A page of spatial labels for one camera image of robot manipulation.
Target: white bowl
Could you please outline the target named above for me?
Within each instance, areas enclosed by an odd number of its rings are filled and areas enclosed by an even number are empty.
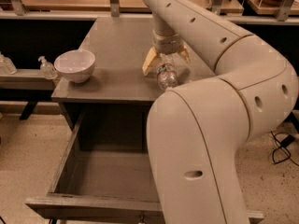
[[[95,56],[87,50],[70,50],[56,58],[54,66],[64,78],[82,83],[93,74]]]

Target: concrete floor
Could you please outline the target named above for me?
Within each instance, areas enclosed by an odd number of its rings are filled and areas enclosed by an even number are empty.
[[[27,197],[47,194],[71,132],[58,106],[39,105],[28,120],[19,120],[21,109],[22,105],[0,105],[0,216],[7,224],[45,224],[49,221],[24,203]],[[290,123],[283,123],[278,130],[295,133]],[[290,161],[274,165],[271,153],[275,147],[268,133],[237,151],[236,168],[245,203],[250,210],[263,211],[263,224],[297,224],[299,167]],[[299,162],[296,142],[290,151]]]

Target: clear bottle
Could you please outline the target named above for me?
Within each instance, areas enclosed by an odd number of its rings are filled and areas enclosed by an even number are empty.
[[[0,67],[2,67],[7,74],[15,74],[17,72],[16,66],[13,64],[13,62],[10,60],[10,58],[5,57],[0,52]]]
[[[57,77],[57,71],[52,63],[47,62],[44,56],[40,56],[38,61],[41,62],[40,70],[46,79],[54,79]]]
[[[162,91],[178,85],[178,76],[172,55],[161,54],[161,62],[157,69],[157,82]]]

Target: wooden drawer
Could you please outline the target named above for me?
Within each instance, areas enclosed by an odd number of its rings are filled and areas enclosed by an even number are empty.
[[[150,105],[85,105],[46,197],[44,218],[164,223],[146,149]]]

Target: soap dispenser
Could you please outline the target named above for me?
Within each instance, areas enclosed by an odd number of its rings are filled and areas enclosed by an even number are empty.
[[[3,54],[1,54],[1,52],[0,52],[0,67],[4,68],[5,72],[11,75],[17,72],[17,68],[10,60],[10,58],[5,57]]]
[[[41,62],[40,70],[46,79],[54,79],[57,77],[57,71],[52,63],[47,62],[44,56],[40,56],[38,61]]]

